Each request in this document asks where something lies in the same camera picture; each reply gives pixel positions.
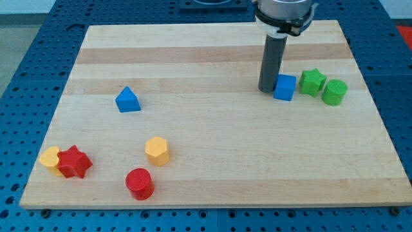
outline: toy block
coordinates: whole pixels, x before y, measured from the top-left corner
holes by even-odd
[[[63,174],[57,168],[60,161],[59,157],[57,156],[59,152],[60,148],[58,146],[52,146],[47,148],[46,151],[44,151],[39,157],[39,162],[56,177],[63,176]]]
[[[279,74],[273,98],[291,101],[296,87],[296,77]]]
[[[167,140],[161,137],[153,137],[145,144],[145,153],[151,164],[163,166],[169,162],[169,148]]]
[[[348,91],[348,86],[341,80],[330,80],[322,94],[322,101],[330,106],[341,104],[343,97]]]
[[[127,174],[126,187],[136,200],[149,198],[155,190],[150,173],[144,168],[134,169]]]
[[[299,86],[301,87],[300,93],[316,97],[317,92],[323,89],[326,78],[327,76],[321,74],[317,68],[310,71],[303,71],[301,80],[299,81]]]
[[[57,168],[66,178],[78,177],[84,178],[86,170],[93,164],[89,157],[77,149],[76,145],[73,145],[67,151],[60,151],[57,156],[60,158]]]
[[[116,97],[116,104],[121,113],[140,111],[139,101],[128,86],[126,86]]]

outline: blue block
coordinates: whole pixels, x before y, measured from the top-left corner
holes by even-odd
[[[121,113],[140,110],[139,101],[128,86],[116,97],[116,104]]]
[[[296,77],[279,74],[273,98],[291,101],[296,87]]]

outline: yellow hexagon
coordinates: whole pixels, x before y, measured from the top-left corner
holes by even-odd
[[[57,169],[59,165],[59,157],[57,156],[58,152],[60,152],[60,148],[58,146],[52,146],[44,151],[40,157],[39,162],[46,167],[51,174],[62,177],[63,174]]]
[[[169,147],[167,140],[161,137],[153,137],[145,145],[145,153],[151,164],[163,166],[169,162]]]

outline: gray cylindrical end effector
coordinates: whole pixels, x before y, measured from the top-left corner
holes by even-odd
[[[270,36],[266,36],[265,51],[263,52],[258,86],[260,91],[264,93],[270,93],[275,88],[286,40],[287,37],[283,39],[274,39]]]

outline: blue pegboard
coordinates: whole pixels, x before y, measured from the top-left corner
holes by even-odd
[[[337,19],[412,179],[412,61],[377,0],[319,0]],[[177,0],[56,0],[0,100],[0,231],[412,231],[412,207],[26,211],[19,207],[48,125],[93,24],[253,21],[242,9],[181,11]]]

